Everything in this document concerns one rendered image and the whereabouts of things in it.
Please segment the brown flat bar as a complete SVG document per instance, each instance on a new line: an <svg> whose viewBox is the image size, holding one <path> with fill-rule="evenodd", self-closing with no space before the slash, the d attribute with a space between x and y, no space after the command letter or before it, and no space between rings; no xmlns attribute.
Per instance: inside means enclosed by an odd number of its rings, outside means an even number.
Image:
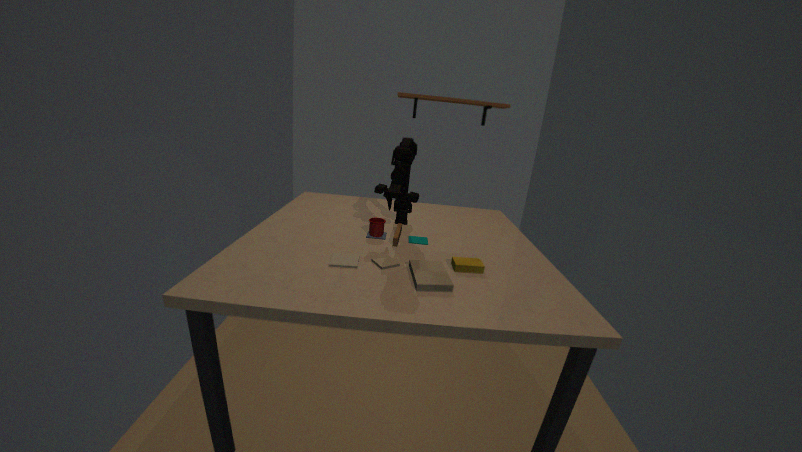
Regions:
<svg viewBox="0 0 802 452"><path fill-rule="evenodd" d="M395 234L394 234L394 237L393 237L393 246L395 246L395 247L397 247L397 245L398 245L399 238L400 238L400 235L401 235L401 231L402 231L402 223L398 223L396 231L395 231Z"/></svg>

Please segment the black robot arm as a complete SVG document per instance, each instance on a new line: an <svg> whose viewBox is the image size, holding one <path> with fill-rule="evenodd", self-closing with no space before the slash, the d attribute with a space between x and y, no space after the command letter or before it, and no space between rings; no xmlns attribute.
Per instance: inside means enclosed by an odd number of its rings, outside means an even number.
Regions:
<svg viewBox="0 0 802 452"><path fill-rule="evenodd" d="M388 189L388 197L396 199L394 201L394 211L396 212L400 199L405 193L408 193L410 169L415 155L417 155L417 145L414 143L414 139L411 138L403 138L400 145L396 146L393 150L391 165L395 165L395 168L391 173L392 181ZM405 179L406 184L404 188L402 182ZM407 225L408 213L412 213L412 204L410 201L404 202L399 212L396 213L395 224L402 223L403 225Z"/></svg>

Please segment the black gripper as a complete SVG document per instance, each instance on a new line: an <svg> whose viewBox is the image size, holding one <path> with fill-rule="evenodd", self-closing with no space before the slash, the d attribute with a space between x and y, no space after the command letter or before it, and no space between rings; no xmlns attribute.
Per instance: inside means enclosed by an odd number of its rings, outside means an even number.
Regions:
<svg viewBox="0 0 802 452"><path fill-rule="evenodd" d="M402 183L403 183L402 184L403 187L405 188L406 179ZM391 204L392 204L392 198L388 197L388 189L389 188L387 188L387 185L378 184L375 187L374 192L375 193L379 193L379 194L382 194L384 192L383 196L387 199L388 208L390 210L391 209ZM399 206L398 206L398 209L397 209L397 213L399 212L399 210L400 210L400 208L401 208L401 206L403 205L404 202L410 201L410 202L416 203L418 201L418 199L419 199L419 194L418 193L415 193L415 192L405 193L405 195L402 196L402 198L400 199L400 203L399 203Z"/></svg>

